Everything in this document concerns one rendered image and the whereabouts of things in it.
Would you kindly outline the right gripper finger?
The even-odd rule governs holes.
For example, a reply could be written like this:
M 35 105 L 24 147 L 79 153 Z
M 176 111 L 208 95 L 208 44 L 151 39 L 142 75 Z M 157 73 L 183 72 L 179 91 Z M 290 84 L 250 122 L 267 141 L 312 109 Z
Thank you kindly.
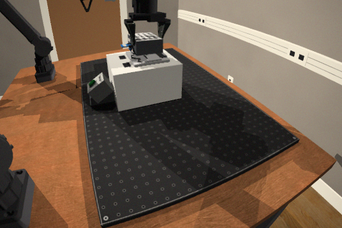
M 171 22 L 158 22 L 158 36 L 163 39 Z
M 132 45 L 135 45 L 135 23 L 133 22 L 126 23 L 124 21 L 124 24 L 130 34 Z

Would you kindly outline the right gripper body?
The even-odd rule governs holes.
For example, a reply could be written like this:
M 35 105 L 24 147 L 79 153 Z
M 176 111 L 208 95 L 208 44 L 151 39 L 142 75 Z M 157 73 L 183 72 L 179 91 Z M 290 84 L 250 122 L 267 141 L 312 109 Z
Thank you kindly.
M 167 14 L 157 11 L 157 0 L 138 0 L 138 13 L 129 13 L 131 19 L 124 19 L 126 23 L 146 20 L 147 22 L 171 22 Z

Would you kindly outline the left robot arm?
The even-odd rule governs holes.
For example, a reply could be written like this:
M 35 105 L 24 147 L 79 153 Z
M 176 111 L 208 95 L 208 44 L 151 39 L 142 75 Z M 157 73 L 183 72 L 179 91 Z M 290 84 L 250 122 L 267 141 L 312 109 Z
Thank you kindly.
M 34 45 L 35 78 L 52 75 L 55 66 L 48 57 L 53 50 L 50 40 L 41 36 L 8 0 L 0 0 L 0 12 Z

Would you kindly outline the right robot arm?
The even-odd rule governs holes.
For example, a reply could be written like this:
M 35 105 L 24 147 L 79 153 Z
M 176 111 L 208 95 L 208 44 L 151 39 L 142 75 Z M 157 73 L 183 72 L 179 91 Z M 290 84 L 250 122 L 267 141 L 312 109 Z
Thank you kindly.
M 0 225 L 22 218 L 29 174 L 25 169 L 11 171 L 13 145 L 0 134 Z

